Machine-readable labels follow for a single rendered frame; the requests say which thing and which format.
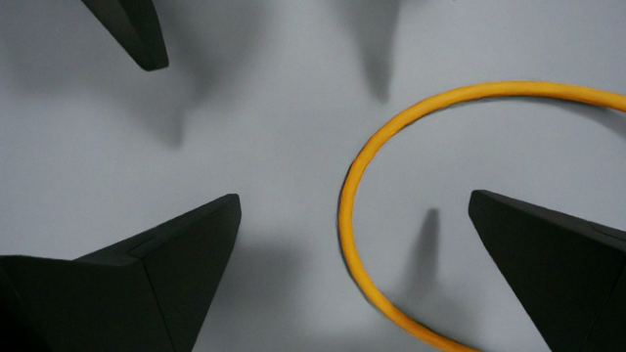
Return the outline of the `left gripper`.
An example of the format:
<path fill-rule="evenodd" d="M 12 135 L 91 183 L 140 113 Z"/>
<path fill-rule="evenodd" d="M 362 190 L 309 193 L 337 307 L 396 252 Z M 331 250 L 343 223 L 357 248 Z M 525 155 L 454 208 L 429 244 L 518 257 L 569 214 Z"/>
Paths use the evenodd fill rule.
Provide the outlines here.
<path fill-rule="evenodd" d="M 153 0 L 81 1 L 141 69 L 169 66 Z"/>

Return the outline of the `yellow patch cord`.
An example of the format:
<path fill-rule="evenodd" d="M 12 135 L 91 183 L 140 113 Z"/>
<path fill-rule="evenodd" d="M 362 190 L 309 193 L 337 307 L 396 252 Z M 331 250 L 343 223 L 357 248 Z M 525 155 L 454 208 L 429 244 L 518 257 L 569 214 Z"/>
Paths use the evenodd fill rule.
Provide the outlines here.
<path fill-rule="evenodd" d="M 405 125 L 423 115 L 458 102 L 484 97 L 497 96 L 538 96 L 577 101 L 613 110 L 626 112 L 626 96 L 593 88 L 544 81 L 498 81 L 474 84 L 434 95 L 421 100 L 413 106 L 393 116 L 367 142 L 362 151 L 352 162 L 351 168 L 341 190 L 338 226 L 341 248 L 351 274 L 363 289 L 367 297 L 400 328 L 444 352 L 483 352 L 449 338 L 441 336 L 416 323 L 400 310 L 376 288 L 363 268 L 355 247 L 352 229 L 352 211 L 354 197 L 365 168 L 380 147 Z"/>

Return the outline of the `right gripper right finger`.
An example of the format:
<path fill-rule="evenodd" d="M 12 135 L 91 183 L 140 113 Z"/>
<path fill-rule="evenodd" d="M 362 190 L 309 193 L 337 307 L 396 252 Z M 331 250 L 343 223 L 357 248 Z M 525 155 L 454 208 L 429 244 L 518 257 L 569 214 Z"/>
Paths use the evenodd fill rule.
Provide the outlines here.
<path fill-rule="evenodd" d="M 626 231 L 487 190 L 468 214 L 552 352 L 626 352 Z"/>

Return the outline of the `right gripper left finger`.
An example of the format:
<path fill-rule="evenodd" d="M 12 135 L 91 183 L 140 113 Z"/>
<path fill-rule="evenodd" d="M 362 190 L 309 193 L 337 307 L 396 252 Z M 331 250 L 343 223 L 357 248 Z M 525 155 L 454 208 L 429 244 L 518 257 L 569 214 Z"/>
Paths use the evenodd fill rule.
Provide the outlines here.
<path fill-rule="evenodd" d="M 72 260 L 0 255 L 0 341 L 192 352 L 242 220 L 238 194 Z"/>

